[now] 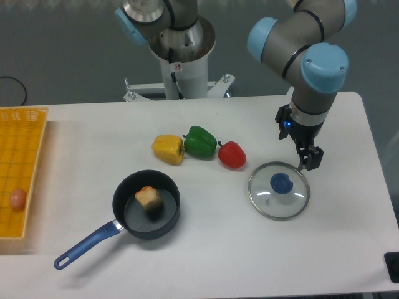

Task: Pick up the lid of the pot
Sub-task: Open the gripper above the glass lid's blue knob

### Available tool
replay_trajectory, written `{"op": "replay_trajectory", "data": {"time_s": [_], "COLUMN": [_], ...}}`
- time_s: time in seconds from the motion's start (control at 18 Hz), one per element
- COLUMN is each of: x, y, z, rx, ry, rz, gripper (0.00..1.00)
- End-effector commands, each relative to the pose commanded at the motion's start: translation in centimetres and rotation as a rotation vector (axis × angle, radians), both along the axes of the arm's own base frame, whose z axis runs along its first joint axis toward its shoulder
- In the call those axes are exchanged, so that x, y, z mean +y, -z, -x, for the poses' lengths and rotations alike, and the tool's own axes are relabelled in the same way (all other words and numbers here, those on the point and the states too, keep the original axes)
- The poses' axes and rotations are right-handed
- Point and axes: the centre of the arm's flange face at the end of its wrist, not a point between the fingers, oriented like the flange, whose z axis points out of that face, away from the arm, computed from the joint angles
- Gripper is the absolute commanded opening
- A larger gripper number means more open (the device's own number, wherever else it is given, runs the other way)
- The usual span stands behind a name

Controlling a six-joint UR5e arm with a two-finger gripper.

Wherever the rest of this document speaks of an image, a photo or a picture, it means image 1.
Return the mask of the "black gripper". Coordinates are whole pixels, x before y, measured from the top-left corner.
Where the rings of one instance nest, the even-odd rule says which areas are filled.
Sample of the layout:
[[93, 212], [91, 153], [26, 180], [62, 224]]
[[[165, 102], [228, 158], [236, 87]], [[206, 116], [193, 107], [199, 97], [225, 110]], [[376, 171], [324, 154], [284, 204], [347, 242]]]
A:
[[322, 148], [314, 146], [314, 139], [324, 123], [303, 125], [295, 120], [291, 116], [292, 114], [293, 109], [289, 105], [284, 105], [278, 109], [275, 121], [279, 125], [279, 139], [282, 140], [289, 135], [294, 141], [300, 158], [297, 167], [299, 171], [317, 169], [322, 162], [324, 151]]

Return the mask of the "second grey robot arm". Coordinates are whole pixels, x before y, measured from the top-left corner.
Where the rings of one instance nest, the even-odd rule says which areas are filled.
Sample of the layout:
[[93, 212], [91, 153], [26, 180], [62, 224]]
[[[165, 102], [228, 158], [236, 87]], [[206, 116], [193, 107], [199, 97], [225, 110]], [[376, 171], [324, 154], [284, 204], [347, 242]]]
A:
[[184, 31], [198, 19], [196, 1], [123, 1], [116, 20], [127, 38], [142, 45], [165, 29]]

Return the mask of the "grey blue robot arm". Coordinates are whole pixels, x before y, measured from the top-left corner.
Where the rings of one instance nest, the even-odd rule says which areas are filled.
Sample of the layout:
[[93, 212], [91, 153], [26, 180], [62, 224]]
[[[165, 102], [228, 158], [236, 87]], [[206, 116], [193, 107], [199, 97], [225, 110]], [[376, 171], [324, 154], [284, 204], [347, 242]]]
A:
[[300, 158], [299, 169], [320, 166], [324, 152], [315, 146], [328, 112], [345, 83], [349, 58], [327, 39], [347, 27], [357, 14], [356, 1], [294, 1], [293, 15], [272, 17], [251, 29], [247, 48], [260, 63], [293, 88], [291, 101], [281, 106], [275, 121], [279, 139], [291, 137]]

